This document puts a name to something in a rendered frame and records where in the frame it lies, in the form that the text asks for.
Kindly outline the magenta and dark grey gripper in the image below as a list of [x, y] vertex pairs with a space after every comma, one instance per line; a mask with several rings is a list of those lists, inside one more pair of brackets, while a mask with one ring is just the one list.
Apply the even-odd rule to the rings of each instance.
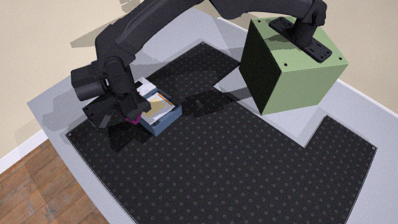
[[136, 108], [133, 109], [130, 113], [128, 113], [126, 116], [124, 116], [118, 109], [116, 109], [114, 106], [112, 106], [125, 120], [133, 123], [133, 124], [137, 124], [140, 121], [140, 117], [142, 112], [147, 113], [148, 111], [151, 110], [151, 105], [150, 102], [148, 100], [146, 100], [144, 97], [142, 97], [138, 92], [137, 92], [137, 88], [135, 86], [135, 82], [134, 82], [134, 87], [133, 90], [131, 90], [128, 93], [123, 93], [123, 94], [117, 94], [114, 93], [114, 95], [116, 96], [125, 96], [127, 94], [131, 93], [132, 98], [134, 100], [135, 106]]

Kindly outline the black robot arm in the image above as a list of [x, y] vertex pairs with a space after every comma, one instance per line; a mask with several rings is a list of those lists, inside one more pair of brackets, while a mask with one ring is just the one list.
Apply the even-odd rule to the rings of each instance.
[[[71, 71], [71, 85], [81, 102], [98, 96], [82, 108], [94, 127], [106, 127], [114, 112], [112, 106], [124, 116], [136, 108], [131, 93], [125, 96], [113, 94], [128, 93], [134, 87], [129, 65], [136, 59], [135, 54], [177, 16], [203, 1], [144, 0], [123, 18], [109, 24], [96, 37], [97, 60]], [[330, 49], [313, 38], [317, 27], [325, 24], [327, 4], [323, 0], [209, 1], [227, 20], [248, 12], [293, 16], [296, 18], [295, 24], [278, 17], [269, 26], [318, 63], [323, 63], [332, 54]]]

